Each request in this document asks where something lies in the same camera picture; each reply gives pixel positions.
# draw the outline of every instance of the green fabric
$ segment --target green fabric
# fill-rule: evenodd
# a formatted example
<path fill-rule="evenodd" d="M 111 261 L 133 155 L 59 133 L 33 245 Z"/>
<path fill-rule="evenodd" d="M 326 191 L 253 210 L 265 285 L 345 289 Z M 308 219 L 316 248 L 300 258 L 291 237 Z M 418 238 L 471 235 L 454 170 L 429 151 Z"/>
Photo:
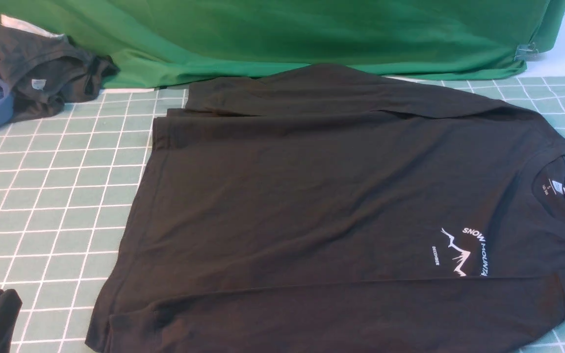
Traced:
<path fill-rule="evenodd" d="M 559 0 L 0 0 L 0 13 L 109 54 L 107 87 L 267 76 L 308 63 L 442 80 L 503 78 Z"/>
<path fill-rule="evenodd" d="M 553 49 L 559 27 L 561 27 L 561 22 L 564 19 L 564 13 L 565 0 L 551 0 L 538 33 L 533 38 L 533 42 L 536 43 L 536 47 L 541 53 Z"/>

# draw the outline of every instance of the green cutting mat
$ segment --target green cutting mat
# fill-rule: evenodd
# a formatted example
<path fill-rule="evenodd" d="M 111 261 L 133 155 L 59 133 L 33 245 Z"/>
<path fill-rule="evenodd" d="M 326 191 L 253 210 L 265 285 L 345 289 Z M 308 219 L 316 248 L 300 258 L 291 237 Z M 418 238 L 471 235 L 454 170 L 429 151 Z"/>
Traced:
<path fill-rule="evenodd" d="M 565 137 L 565 77 L 431 83 L 537 110 Z M 150 156 L 152 119 L 186 95 L 101 94 L 0 129 L 0 288 L 24 301 L 13 352 L 90 352 L 88 321 Z M 565 323 L 521 351 L 565 353 Z"/>

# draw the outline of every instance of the clothing tag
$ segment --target clothing tag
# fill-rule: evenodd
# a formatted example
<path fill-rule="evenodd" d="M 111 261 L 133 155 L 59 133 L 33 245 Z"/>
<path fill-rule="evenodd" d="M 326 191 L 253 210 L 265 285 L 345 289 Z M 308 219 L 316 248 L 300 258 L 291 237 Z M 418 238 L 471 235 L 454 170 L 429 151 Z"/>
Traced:
<path fill-rule="evenodd" d="M 555 194 L 565 196 L 565 188 L 564 188 L 562 183 L 555 181 L 555 180 L 551 180 L 551 185 L 552 185 L 553 189 L 555 190 Z"/>
<path fill-rule="evenodd" d="M 43 90 L 47 80 L 32 80 L 32 88 L 36 90 Z"/>
<path fill-rule="evenodd" d="M 563 191 L 564 186 L 560 182 L 553 180 L 552 185 L 556 192 L 559 192 L 559 194 L 564 193 Z"/>

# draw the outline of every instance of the snow mountain logo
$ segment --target snow mountain logo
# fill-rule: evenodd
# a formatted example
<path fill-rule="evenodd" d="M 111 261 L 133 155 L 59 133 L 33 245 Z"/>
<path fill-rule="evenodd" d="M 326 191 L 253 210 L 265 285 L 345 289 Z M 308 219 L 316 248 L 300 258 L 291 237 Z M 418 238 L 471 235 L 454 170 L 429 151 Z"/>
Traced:
<path fill-rule="evenodd" d="M 444 228 L 441 229 L 441 232 L 446 234 L 446 236 L 448 237 L 448 247 L 462 253 L 461 255 L 455 257 L 453 260 L 457 260 L 457 267 L 455 267 L 455 272 L 457 272 L 460 277 L 465 277 L 466 274 L 462 271 L 462 266 L 466 263 L 468 257 L 470 257 L 470 252 L 463 250 L 462 248 L 459 248 L 457 245 L 455 245 L 455 237 L 448 234 L 448 232 L 446 232 Z"/>
<path fill-rule="evenodd" d="M 453 260 L 457 260 L 457 266 L 455 267 L 455 272 L 458 273 L 460 277 L 465 277 L 466 273 L 462 270 L 462 267 L 464 266 L 466 261 L 468 261 L 470 255 L 472 255 L 472 253 L 458 247 L 455 244 L 455 237 L 453 235 L 449 234 L 448 232 L 446 232 L 446 230 L 444 230 L 444 228 L 441 229 L 441 232 L 448 237 L 448 247 L 453 248 L 453 249 L 455 249 L 455 250 L 457 250 L 461 253 L 461 255 L 455 257 Z M 462 233 L 472 235 L 473 237 L 475 237 L 477 239 L 478 243 L 481 244 L 481 262 L 482 263 L 481 263 L 481 274 L 480 275 L 483 276 L 483 277 L 487 277 L 488 271 L 489 271 L 489 264 L 488 264 L 488 260 L 487 260 L 487 249 L 486 249 L 487 239 L 485 239 L 485 236 L 480 231 L 478 231 L 474 228 L 464 228 L 462 230 Z"/>

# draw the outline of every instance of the pile of clothes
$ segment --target pile of clothes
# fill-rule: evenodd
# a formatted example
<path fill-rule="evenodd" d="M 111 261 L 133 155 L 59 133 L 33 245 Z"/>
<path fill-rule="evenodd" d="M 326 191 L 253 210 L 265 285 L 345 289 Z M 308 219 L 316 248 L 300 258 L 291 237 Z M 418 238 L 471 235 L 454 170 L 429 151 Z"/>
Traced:
<path fill-rule="evenodd" d="M 54 116 L 68 102 L 91 101 L 102 80 L 117 72 L 110 58 L 75 47 L 65 34 L 0 18 L 0 126 Z"/>

